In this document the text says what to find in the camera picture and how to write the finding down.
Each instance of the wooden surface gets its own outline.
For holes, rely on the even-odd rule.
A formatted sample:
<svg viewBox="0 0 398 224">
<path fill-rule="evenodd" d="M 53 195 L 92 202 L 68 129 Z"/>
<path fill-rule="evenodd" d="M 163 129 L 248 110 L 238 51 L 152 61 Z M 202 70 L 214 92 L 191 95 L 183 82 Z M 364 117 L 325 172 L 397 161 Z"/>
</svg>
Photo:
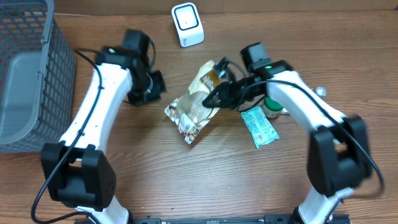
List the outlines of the wooden surface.
<svg viewBox="0 0 398 224">
<path fill-rule="evenodd" d="M 55 11 L 83 15 L 170 14 L 186 0 L 55 0 Z M 192 0 L 199 13 L 392 10 L 397 0 Z"/>
<path fill-rule="evenodd" d="M 309 86 L 326 86 L 326 101 L 334 108 L 368 123 L 386 192 L 375 200 L 347 200 L 338 212 L 349 213 L 353 223 L 398 223 L 397 11 L 202 15 L 205 41 L 187 49 L 178 46 L 170 16 L 57 19 L 73 48 L 118 45 L 126 29 L 141 29 L 155 42 L 155 67 L 164 74 L 167 93 L 142 108 L 123 103 L 108 144 L 116 196 L 135 217 L 262 216 L 291 213 L 303 202 L 310 187 L 308 138 L 291 117 L 273 120 L 280 140 L 257 150 L 236 112 L 221 110 L 191 146 L 163 112 L 207 60 L 228 56 L 242 64 L 239 51 L 262 41 L 274 60 L 287 60 Z M 78 58 L 73 114 L 91 73 Z M 39 153 L 0 155 L 0 177 L 0 223 L 30 223 L 30 207 L 44 181 Z M 376 188 L 373 178 L 358 192 Z M 38 217 L 70 211 L 46 193 Z"/>
</svg>

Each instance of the gray plastic basket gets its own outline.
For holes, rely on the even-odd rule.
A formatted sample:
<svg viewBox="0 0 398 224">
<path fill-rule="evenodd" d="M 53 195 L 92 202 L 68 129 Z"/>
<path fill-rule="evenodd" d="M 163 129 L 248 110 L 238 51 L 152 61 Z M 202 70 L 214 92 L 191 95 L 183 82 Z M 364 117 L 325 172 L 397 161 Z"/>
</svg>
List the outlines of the gray plastic basket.
<svg viewBox="0 0 398 224">
<path fill-rule="evenodd" d="M 70 124 L 75 70 L 53 0 L 0 1 L 0 152 L 59 140 Z"/>
</svg>

